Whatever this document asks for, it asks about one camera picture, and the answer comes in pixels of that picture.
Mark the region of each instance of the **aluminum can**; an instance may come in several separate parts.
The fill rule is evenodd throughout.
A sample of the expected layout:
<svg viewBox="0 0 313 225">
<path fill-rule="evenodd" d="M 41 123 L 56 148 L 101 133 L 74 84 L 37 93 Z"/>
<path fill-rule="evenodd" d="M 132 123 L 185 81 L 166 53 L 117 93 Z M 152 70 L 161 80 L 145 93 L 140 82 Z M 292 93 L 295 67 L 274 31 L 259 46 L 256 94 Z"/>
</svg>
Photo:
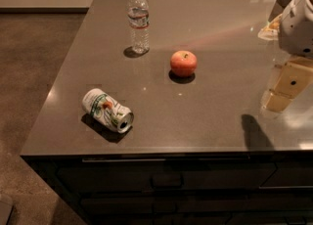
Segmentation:
<svg viewBox="0 0 313 225">
<path fill-rule="evenodd" d="M 82 108 L 113 132 L 124 133 L 133 123 L 133 112 L 99 88 L 84 96 Z"/>
</svg>

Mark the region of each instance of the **brown floor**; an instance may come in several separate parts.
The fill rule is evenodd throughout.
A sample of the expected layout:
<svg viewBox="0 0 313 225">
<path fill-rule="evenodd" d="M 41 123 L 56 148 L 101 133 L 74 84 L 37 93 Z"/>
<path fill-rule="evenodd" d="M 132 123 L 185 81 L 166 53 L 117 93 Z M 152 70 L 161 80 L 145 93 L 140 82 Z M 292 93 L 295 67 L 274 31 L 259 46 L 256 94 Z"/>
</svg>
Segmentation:
<svg viewBox="0 0 313 225">
<path fill-rule="evenodd" d="M 0 194 L 9 225 L 85 224 L 20 158 L 84 14 L 0 14 Z"/>
</svg>

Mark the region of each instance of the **water bottle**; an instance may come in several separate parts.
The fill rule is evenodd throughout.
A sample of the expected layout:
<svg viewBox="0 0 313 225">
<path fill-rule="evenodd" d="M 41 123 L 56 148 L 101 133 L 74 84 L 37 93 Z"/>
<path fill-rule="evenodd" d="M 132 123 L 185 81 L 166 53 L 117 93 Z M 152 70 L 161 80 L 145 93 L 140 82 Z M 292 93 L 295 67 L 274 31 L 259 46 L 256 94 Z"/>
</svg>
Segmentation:
<svg viewBox="0 0 313 225">
<path fill-rule="evenodd" d="M 128 0 L 127 15 L 133 52 L 149 51 L 149 6 L 146 0 Z"/>
</svg>

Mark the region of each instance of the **red apple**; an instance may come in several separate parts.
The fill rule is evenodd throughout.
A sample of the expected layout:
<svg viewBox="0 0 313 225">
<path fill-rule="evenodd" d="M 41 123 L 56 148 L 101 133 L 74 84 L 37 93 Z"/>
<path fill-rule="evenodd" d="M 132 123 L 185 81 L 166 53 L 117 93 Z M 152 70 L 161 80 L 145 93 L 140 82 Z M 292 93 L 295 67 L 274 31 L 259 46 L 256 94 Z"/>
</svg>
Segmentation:
<svg viewBox="0 0 313 225">
<path fill-rule="evenodd" d="M 177 51 L 170 59 L 170 67 L 179 77 L 191 76 L 197 67 L 197 57 L 189 51 Z"/>
</svg>

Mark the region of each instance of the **white robot part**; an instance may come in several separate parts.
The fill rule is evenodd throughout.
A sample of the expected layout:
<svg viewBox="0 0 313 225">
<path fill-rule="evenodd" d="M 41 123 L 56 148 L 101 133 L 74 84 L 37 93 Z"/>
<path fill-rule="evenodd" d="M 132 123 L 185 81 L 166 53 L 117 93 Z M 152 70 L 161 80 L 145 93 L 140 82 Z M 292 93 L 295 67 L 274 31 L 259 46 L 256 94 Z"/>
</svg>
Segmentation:
<svg viewBox="0 0 313 225">
<path fill-rule="evenodd" d="M 291 0 L 282 13 L 279 44 L 290 54 L 313 59 L 313 0 Z"/>
</svg>

